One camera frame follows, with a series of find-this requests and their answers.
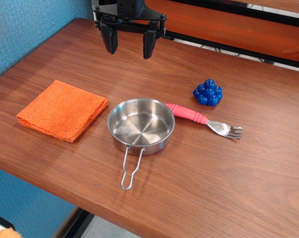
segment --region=stainless steel pot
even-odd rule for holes
[[[132,187],[133,178],[139,169],[141,157],[163,149],[175,127],[173,112],[162,102],[148,98],[135,98],[118,104],[111,111],[108,127],[116,145],[125,151],[121,188]],[[139,155],[130,184],[124,187],[127,154]]]

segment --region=pot handle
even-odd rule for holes
[[[126,169],[125,169],[125,164],[126,164],[126,160],[127,160],[127,155],[128,155],[128,150],[130,149],[130,146],[127,145],[126,146],[126,152],[125,152],[125,157],[124,157],[124,162],[123,162],[123,171],[124,171],[124,175],[123,175],[123,179],[120,183],[120,187],[124,190],[129,190],[133,184],[133,178],[134,178],[134,175],[135,173],[138,171],[139,169],[139,165],[140,165],[140,160],[141,160],[141,156],[143,155],[143,151],[145,150],[145,147],[143,147],[140,151],[140,154],[139,154],[139,159],[138,159],[138,163],[137,163],[137,167],[136,169],[134,170],[134,172],[131,174],[131,178],[130,178],[130,184],[128,187],[124,187],[124,182],[125,182],[125,178],[126,178]]]

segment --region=blue toy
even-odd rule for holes
[[[198,85],[193,91],[193,95],[201,105],[215,106],[222,99],[222,88],[215,85],[214,80],[208,79],[204,83]]]

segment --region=textured blue wall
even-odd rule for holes
[[[74,206],[0,170],[0,217],[23,238],[50,238]]]
[[[0,0],[0,76],[75,18],[91,0]]]
[[[91,0],[0,0],[0,76],[75,18]],[[0,170],[0,216],[23,238],[49,238],[73,205]]]

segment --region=orange towel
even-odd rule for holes
[[[73,142],[107,104],[106,98],[56,80],[16,117],[23,126]]]
[[[15,232],[12,228],[9,228],[0,231],[0,238],[22,238],[22,237],[18,232]]]

